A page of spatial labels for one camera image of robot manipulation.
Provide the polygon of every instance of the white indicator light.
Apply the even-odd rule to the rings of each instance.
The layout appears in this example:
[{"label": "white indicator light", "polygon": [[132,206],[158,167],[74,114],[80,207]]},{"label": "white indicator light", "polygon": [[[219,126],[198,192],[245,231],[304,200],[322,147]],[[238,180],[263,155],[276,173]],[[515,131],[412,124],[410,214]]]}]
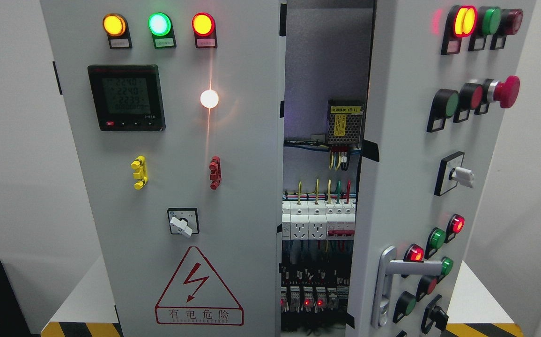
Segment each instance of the white indicator light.
[{"label": "white indicator light", "polygon": [[212,109],[218,105],[218,93],[215,90],[206,90],[201,93],[200,102],[204,107]]}]

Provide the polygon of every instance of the yellow-black hazard stripe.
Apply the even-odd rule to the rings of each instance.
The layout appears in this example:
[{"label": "yellow-black hazard stripe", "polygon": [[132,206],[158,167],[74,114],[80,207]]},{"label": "yellow-black hazard stripe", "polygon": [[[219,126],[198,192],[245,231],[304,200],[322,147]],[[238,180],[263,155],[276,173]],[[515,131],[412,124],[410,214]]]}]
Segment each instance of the yellow-black hazard stripe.
[{"label": "yellow-black hazard stripe", "polygon": [[123,337],[118,323],[49,322],[41,337]]},{"label": "yellow-black hazard stripe", "polygon": [[516,324],[448,324],[441,337],[524,337]]}]

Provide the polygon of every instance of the gray metal panel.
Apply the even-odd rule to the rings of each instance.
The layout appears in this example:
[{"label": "gray metal panel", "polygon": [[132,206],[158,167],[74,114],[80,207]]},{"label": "gray metal panel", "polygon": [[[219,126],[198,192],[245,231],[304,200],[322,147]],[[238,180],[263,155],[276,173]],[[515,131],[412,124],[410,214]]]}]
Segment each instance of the gray metal panel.
[{"label": "gray metal panel", "polygon": [[[125,336],[274,335],[284,72],[279,2],[43,0],[42,7]],[[153,48],[148,16],[155,11],[172,19],[176,49]],[[201,11],[216,20],[218,49],[195,49],[191,18]],[[133,49],[108,48],[107,13],[127,19]],[[101,132],[90,64],[157,64],[166,130]],[[199,96],[210,86],[220,102],[208,113]],[[133,189],[129,167],[138,155],[148,161],[143,190]],[[213,155],[221,158],[218,190],[209,187]],[[168,207],[197,207],[200,234],[171,235]],[[243,306],[243,326],[156,323],[154,307],[191,245]]]},{"label": "gray metal panel", "polygon": [[[467,51],[464,38],[461,53],[441,56],[446,15],[457,5],[453,1],[379,0],[375,10],[374,44],[371,60],[371,89],[365,139],[378,143],[381,161],[363,159],[356,223],[356,241],[348,311],[356,329],[348,336],[392,337],[401,330],[418,336],[424,308],[437,294],[446,309],[467,248],[474,214],[482,193],[504,111],[492,104],[486,115],[471,115],[469,121],[453,124],[429,134],[426,124],[433,96],[438,89],[459,90],[472,79],[504,80],[513,75],[534,2],[469,0],[464,4],[522,8],[524,22],[516,36],[508,37],[500,51]],[[506,113],[514,113],[514,107]],[[433,195],[439,162],[456,151],[466,153],[464,166],[474,170],[474,189],[458,185],[444,196]],[[434,227],[445,229],[453,213],[463,215],[467,224],[431,260],[449,256],[453,271],[437,289],[416,305],[410,316],[379,330],[371,328],[371,305],[379,258],[389,245],[398,248],[401,258],[411,243],[426,246]],[[416,293],[420,277],[394,278],[393,297],[407,290]],[[433,328],[429,336],[441,333]]]}]

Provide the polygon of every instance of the electrical control cabinet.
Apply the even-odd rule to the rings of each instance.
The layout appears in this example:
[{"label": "electrical control cabinet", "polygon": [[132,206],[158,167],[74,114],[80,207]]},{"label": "electrical control cabinet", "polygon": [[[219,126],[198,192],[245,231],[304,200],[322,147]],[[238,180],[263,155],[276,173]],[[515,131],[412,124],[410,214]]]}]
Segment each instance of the electrical control cabinet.
[{"label": "electrical control cabinet", "polygon": [[441,333],[532,1],[41,3],[125,336]]}]

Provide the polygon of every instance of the white switch handle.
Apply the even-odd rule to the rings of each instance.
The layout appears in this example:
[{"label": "white switch handle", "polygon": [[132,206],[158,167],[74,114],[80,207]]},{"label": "white switch handle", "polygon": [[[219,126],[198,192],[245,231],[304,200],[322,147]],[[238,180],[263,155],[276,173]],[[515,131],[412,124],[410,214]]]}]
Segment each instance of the white switch handle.
[{"label": "white switch handle", "polygon": [[474,187],[474,173],[463,167],[456,167],[450,174],[450,179],[459,182],[466,187]]},{"label": "white switch handle", "polygon": [[179,220],[176,217],[172,217],[170,220],[170,226],[175,226],[179,233],[186,237],[191,237],[191,233],[193,233],[193,229],[189,228],[187,226],[188,222],[186,220]]}]

